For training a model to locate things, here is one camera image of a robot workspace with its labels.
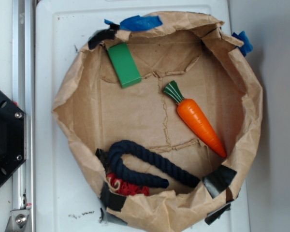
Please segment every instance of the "navy blue rope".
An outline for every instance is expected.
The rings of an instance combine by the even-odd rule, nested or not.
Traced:
[[[145,147],[129,140],[122,140],[114,143],[108,152],[108,161],[113,172],[124,181],[139,186],[148,186],[155,188],[167,188],[169,181],[152,174],[139,173],[130,170],[123,164],[121,156],[123,154],[132,154],[137,158],[156,166],[164,173],[180,181],[182,184],[195,188],[199,183],[199,178],[191,175],[180,167],[170,162],[161,155],[147,150]]]

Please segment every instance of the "white surface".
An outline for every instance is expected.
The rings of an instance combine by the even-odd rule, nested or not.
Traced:
[[[290,1],[230,0],[232,29],[245,30],[247,56],[264,87],[257,158],[247,178],[252,232],[290,232]]]
[[[12,1],[0,1],[0,90],[12,97]],[[12,179],[0,188],[0,232],[12,210]]]
[[[67,139],[51,117],[53,99],[62,79],[88,38],[108,28],[103,20],[119,23],[126,17],[158,10],[193,11],[212,14],[226,21],[230,33],[226,1],[217,0],[42,0],[36,21],[36,228],[38,232],[138,231],[112,223],[99,223],[100,202],[85,181],[67,144]],[[245,185],[232,210],[207,226],[204,221],[188,231],[248,232]]]

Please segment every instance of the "crumpled paper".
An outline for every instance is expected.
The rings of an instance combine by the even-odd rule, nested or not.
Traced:
[[[223,22],[187,12],[150,15],[159,15],[163,25],[142,32],[119,30],[114,40],[104,40],[93,50],[85,44],[64,77],[52,113],[98,197],[107,180],[95,151],[107,151],[123,139],[161,154],[200,179],[221,164],[237,171],[229,188],[212,199],[202,182],[192,189],[148,163],[123,156],[130,169],[167,178],[170,185],[150,189],[150,196],[129,196],[120,212],[107,212],[145,231],[179,232],[237,198],[257,153],[262,88],[237,48],[243,42],[224,34]],[[141,83],[126,89],[106,51],[122,42],[142,76]],[[179,118],[176,105],[162,92],[172,80],[185,98],[201,107],[225,147],[226,159]]]

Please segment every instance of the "black bracket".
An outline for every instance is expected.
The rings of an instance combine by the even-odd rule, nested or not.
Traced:
[[[0,91],[0,187],[25,162],[25,116]]]

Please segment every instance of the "metal bracket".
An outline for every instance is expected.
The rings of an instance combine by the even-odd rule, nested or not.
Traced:
[[[30,218],[29,209],[12,210],[5,232],[24,232]]]
[[[26,159],[25,117],[0,91],[0,187]]]

